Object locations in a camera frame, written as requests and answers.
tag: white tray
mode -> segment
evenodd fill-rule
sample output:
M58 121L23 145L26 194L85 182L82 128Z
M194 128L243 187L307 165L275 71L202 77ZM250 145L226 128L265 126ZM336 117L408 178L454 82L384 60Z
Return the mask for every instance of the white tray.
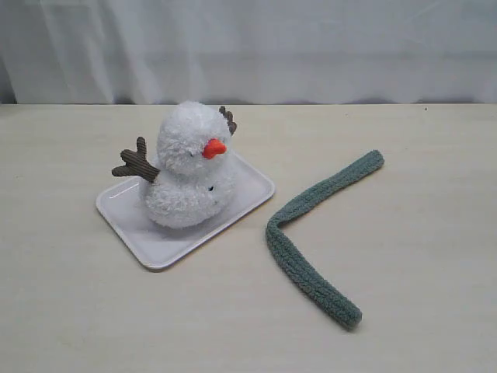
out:
M164 269L274 195L275 186L268 177L240 155L234 156L239 166L233 201L219 215L195 227L175 230L148 219L138 196L138 177L104 190L96 199L96 207L144 267Z

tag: white tabletop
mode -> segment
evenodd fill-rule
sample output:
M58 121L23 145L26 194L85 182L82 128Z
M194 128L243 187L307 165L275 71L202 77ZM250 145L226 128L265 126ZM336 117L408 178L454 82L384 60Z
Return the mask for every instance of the white tabletop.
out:
M0 106L0 364L14 372L494 372L497 106L229 106L272 200L146 271L95 208L170 106ZM264 240L369 150L382 169L285 228L363 312L337 326Z

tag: knitted scarf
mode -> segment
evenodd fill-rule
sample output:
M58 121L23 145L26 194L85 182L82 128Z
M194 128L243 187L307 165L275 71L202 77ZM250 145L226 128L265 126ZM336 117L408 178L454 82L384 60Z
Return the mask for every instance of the knitted scarf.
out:
M322 311L348 331L359 324L362 312L313 268L281 228L334 193L377 171L383 164L383 156L378 150L365 154L339 173L296 196L276 212L266 226L267 245L279 267Z

